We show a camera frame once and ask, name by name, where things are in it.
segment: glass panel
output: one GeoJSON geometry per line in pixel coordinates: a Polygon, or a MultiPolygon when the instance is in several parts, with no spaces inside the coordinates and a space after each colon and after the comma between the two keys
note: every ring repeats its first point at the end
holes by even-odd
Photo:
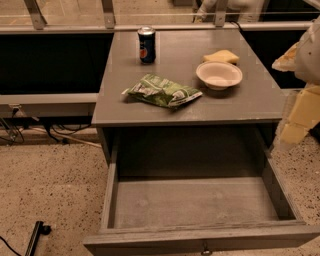
{"type": "MultiPolygon", "coordinates": [[[[218,0],[113,0],[116,24],[213,22],[218,0]]],[[[303,0],[229,0],[227,21],[312,20],[319,10],[303,0]]]]}
{"type": "Polygon", "coordinates": [[[37,0],[48,25],[104,26],[101,0],[37,0]]]}
{"type": "Polygon", "coordinates": [[[0,1],[0,25],[32,25],[23,0],[0,1]]]}
{"type": "Polygon", "coordinates": [[[183,5],[175,5],[169,0],[113,0],[116,24],[191,24],[192,0],[183,5]]]}

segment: gray countertop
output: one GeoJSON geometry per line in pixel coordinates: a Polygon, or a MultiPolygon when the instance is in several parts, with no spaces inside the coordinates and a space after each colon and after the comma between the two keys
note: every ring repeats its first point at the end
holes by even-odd
{"type": "Polygon", "coordinates": [[[285,101],[281,89],[234,30],[158,31],[157,58],[151,65],[139,59],[136,32],[114,35],[92,123],[97,127],[208,125],[278,121],[285,101]],[[227,49],[240,57],[242,82],[213,91],[196,76],[202,56],[227,49]],[[139,102],[123,94],[151,73],[200,89],[203,96],[176,110],[139,102]]]}

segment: small bowl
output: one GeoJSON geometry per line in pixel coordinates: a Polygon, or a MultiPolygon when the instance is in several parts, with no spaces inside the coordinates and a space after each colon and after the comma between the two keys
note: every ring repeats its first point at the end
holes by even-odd
{"type": "Polygon", "coordinates": [[[228,62],[207,61],[196,70],[197,76],[213,90],[225,90],[242,80],[241,70],[228,62]]]}

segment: soda can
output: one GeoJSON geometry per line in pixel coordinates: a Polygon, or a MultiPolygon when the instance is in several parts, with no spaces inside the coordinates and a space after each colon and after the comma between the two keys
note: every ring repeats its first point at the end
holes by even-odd
{"type": "Polygon", "coordinates": [[[141,27],[138,30],[140,41],[140,60],[144,64],[153,63],[156,59],[156,31],[152,27],[141,27]]]}

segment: snack bag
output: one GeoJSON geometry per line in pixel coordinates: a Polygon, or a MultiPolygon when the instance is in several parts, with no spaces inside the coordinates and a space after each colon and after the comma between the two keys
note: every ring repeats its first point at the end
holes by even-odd
{"type": "Polygon", "coordinates": [[[202,95],[190,86],[180,85],[156,75],[147,74],[127,90],[136,99],[160,107],[175,108],[202,95]]]}

